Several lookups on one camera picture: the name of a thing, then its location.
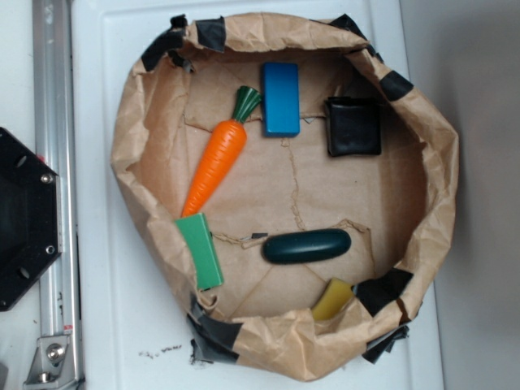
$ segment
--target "toy carrot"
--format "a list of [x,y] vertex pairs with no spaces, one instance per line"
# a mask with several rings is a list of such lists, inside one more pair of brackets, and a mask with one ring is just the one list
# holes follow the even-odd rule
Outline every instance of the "toy carrot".
[[247,140],[243,123],[262,100],[256,89],[238,89],[235,111],[229,120],[217,124],[198,164],[182,217],[196,214],[231,169]]

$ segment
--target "gray wall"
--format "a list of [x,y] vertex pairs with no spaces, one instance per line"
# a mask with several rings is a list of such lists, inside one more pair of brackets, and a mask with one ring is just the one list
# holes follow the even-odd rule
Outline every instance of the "gray wall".
[[461,135],[436,281],[448,390],[520,388],[520,2],[401,0],[411,80]]

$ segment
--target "green rectangular block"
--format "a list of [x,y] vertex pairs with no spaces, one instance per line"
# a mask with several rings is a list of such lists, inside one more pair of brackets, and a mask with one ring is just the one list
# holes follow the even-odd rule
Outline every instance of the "green rectangular block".
[[205,215],[203,213],[190,215],[177,219],[175,224],[192,253],[197,271],[197,287],[207,290],[222,284],[224,279]]

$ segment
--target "paper bag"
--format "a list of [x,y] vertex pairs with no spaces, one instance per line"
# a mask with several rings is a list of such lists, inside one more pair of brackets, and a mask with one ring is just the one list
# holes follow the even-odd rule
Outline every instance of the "paper bag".
[[[198,291],[174,224],[212,128],[231,117],[241,85],[260,89],[264,62],[297,63],[301,133],[248,141],[204,205],[224,284]],[[380,156],[327,154],[324,101],[375,98]],[[458,138],[437,109],[392,71],[346,15],[330,24],[247,14],[187,25],[184,17],[133,66],[111,163],[128,210],[193,330],[194,357],[313,380],[405,336],[449,250]],[[276,266],[254,233],[337,227],[346,254]],[[337,277],[356,297],[326,321],[310,307]]]

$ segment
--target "yellow block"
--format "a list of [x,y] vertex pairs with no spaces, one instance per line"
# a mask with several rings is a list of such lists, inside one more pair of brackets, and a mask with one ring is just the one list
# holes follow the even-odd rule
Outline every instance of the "yellow block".
[[332,278],[328,282],[322,297],[319,298],[318,303],[312,308],[312,316],[315,321],[322,321],[324,319],[331,319],[339,313],[345,303],[350,301],[354,296],[352,292],[352,285],[343,280]]

